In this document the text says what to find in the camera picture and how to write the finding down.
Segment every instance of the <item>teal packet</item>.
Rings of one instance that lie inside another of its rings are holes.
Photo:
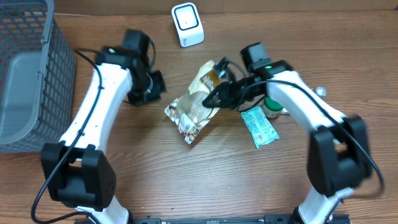
[[[242,112],[241,116],[257,148],[265,146],[275,139],[279,139],[278,133],[267,120],[261,107],[257,106],[249,111]]]

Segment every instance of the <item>wood grain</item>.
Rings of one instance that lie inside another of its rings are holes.
[[[291,213],[304,200],[310,186],[308,139],[291,117],[272,120],[280,140],[257,150],[236,112],[221,110],[192,146],[163,112],[207,60],[228,56],[241,64],[239,51],[261,41],[274,60],[287,60],[309,86],[326,86],[329,104],[368,123],[386,192],[375,200],[348,200],[338,212],[349,213],[353,223],[398,223],[398,13],[273,12],[202,19],[204,43],[181,49],[169,16],[57,18],[73,48],[119,45],[126,29],[143,30],[155,42],[155,67],[164,74],[167,93],[141,108],[123,103],[109,137],[107,157],[118,175],[119,201],[135,217],[203,218]],[[78,58],[73,114],[91,73]],[[0,223],[30,223],[30,206],[44,181],[39,154],[0,155],[0,177]],[[373,178],[358,192],[376,188]],[[70,211],[45,194],[38,217]]]
[[[55,0],[57,13],[81,15],[170,14],[185,0]],[[396,0],[192,0],[199,13],[393,10]]]

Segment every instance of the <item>small round object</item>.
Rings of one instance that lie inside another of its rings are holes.
[[[281,106],[280,104],[278,104],[278,102],[272,100],[268,96],[264,99],[264,103],[261,108],[267,118],[276,118],[284,109],[283,106]]]
[[[318,86],[315,89],[315,94],[317,94],[317,96],[319,96],[321,99],[323,99],[326,94],[328,94],[328,91],[326,90],[326,88],[324,86]]]

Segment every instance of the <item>laundry basket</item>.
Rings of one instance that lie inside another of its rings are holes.
[[[59,140],[75,70],[53,0],[0,1],[0,152],[40,151]]]

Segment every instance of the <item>jar lid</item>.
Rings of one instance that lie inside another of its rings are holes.
[[[278,102],[272,100],[268,96],[264,100],[264,106],[266,106],[266,108],[269,109],[270,111],[275,111],[275,112],[278,112],[278,111],[281,111],[284,109],[283,106],[281,106],[280,104],[278,104]]]

